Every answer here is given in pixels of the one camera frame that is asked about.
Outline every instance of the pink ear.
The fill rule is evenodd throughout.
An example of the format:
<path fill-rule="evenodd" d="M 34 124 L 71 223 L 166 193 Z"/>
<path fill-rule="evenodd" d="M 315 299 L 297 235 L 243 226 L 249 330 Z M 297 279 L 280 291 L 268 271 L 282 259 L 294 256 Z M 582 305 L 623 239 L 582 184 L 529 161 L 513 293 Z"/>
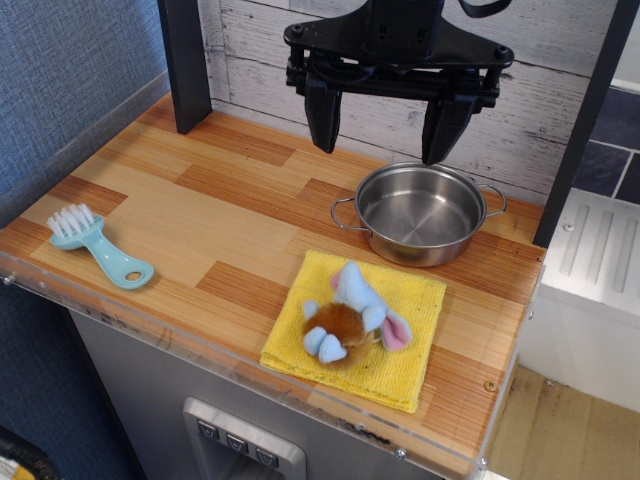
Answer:
<path fill-rule="evenodd" d="M 334 292 L 338 289 L 338 284 L 340 283 L 341 275 L 342 275 L 342 270 L 340 270 L 333 277 L 331 277 L 331 280 L 329 281 L 329 283 L 331 284 L 331 288 L 333 289 Z"/>
<path fill-rule="evenodd" d="M 403 349 L 409 345 L 412 337 L 411 329 L 404 319 L 387 316 L 382 322 L 382 343 L 387 350 L 393 352 Z"/>

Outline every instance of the black robotic arm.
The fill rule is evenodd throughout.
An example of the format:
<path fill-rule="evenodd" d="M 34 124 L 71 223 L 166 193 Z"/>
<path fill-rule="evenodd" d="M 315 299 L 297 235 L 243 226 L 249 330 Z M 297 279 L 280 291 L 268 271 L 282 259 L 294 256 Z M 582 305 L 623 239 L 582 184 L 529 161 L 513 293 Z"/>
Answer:
<path fill-rule="evenodd" d="M 510 1 L 459 0 L 475 18 Z M 328 153 L 335 147 L 342 92 L 428 101 L 422 134 L 428 165 L 446 158 L 473 114 L 495 106 L 513 52 L 453 26 L 442 18 L 443 6 L 444 0 L 368 0 L 342 17 L 287 27 L 287 85 L 305 97 L 316 146 Z"/>

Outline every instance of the brush handle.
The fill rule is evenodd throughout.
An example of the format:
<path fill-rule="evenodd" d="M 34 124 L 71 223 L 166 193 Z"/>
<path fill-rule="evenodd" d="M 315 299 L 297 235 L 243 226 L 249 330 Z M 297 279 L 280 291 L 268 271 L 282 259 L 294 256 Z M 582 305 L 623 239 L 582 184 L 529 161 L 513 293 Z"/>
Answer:
<path fill-rule="evenodd" d="M 153 265 L 118 249 L 107 240 L 101 229 L 87 232 L 80 242 L 89 249 L 109 279 L 120 288 L 133 290 L 153 277 Z"/>

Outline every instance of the pot handle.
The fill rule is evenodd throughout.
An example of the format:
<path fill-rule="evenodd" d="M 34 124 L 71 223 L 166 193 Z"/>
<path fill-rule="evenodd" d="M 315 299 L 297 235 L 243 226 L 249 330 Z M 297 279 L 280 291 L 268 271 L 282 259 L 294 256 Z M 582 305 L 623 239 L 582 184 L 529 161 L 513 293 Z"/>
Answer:
<path fill-rule="evenodd" d="M 496 187 L 494 187 L 493 185 L 476 185 L 478 188 L 489 188 L 491 190 L 493 190 L 494 192 L 496 192 L 498 195 L 500 195 L 500 197 L 502 198 L 502 209 L 501 210 L 497 210 L 495 212 L 491 212 L 491 213 L 487 213 L 487 217 L 493 217 L 494 215 L 499 215 L 501 213 L 504 213 L 507 211 L 507 197 L 505 196 L 504 193 L 502 193 L 500 190 L 498 190 Z"/>
<path fill-rule="evenodd" d="M 333 206 L 331 207 L 331 218 L 333 218 L 333 221 L 336 222 L 336 225 L 338 225 L 340 228 L 344 228 L 345 230 L 362 230 L 364 232 L 368 232 L 369 231 L 368 228 L 352 227 L 351 225 L 345 225 L 340 220 L 338 220 L 338 217 L 336 216 L 336 207 L 338 206 L 339 203 L 353 202 L 355 199 L 356 197 L 350 197 L 350 198 L 343 198 L 342 200 L 336 200 L 335 202 L 333 202 Z"/>

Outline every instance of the stuffed toy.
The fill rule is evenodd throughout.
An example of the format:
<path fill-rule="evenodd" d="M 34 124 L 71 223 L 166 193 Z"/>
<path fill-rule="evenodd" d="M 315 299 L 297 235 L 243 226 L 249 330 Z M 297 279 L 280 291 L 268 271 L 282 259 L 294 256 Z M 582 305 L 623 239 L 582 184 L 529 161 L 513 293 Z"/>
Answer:
<path fill-rule="evenodd" d="M 350 368 L 373 347 L 375 332 L 388 351 L 411 342 L 406 320 L 391 310 L 364 279 L 355 262 L 348 262 L 331 279 L 333 302 L 320 306 L 315 300 L 303 305 L 304 348 L 323 364 Z"/>

